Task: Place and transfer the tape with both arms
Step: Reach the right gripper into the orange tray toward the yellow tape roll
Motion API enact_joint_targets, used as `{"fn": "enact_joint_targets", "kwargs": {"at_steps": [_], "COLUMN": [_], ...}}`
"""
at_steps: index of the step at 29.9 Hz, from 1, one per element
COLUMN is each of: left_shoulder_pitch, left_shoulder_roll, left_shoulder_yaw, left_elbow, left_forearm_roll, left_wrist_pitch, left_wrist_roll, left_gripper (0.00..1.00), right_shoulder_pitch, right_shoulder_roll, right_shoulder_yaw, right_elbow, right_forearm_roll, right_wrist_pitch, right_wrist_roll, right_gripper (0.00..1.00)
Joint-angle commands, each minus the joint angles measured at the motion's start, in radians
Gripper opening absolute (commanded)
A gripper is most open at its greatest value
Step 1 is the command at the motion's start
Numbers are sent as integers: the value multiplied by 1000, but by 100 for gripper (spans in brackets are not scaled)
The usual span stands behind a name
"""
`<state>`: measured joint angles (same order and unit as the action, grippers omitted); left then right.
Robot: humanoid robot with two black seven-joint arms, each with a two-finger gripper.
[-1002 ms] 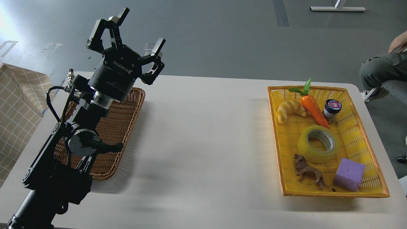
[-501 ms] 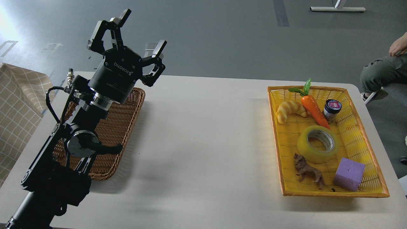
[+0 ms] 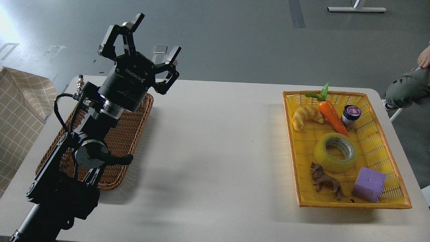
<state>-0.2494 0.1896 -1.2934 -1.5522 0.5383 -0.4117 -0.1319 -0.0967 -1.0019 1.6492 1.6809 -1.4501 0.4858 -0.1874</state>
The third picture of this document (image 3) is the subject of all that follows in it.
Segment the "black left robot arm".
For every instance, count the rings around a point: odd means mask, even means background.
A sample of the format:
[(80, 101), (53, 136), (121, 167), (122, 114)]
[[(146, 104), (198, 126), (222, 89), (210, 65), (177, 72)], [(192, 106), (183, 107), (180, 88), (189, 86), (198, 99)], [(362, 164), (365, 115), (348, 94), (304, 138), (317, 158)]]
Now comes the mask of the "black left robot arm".
[(97, 184), (104, 169), (129, 165), (133, 155), (113, 155), (105, 142), (123, 112), (136, 112), (148, 90), (165, 95), (179, 77), (174, 46), (166, 61), (154, 64), (136, 51), (133, 33), (144, 18), (109, 26), (98, 54), (114, 61), (104, 83), (97, 87), (80, 75), (74, 94), (62, 93), (54, 100), (54, 113), (63, 135), (49, 153), (26, 193), (34, 205), (11, 242), (55, 242), (61, 230), (74, 220), (86, 219), (98, 205)]

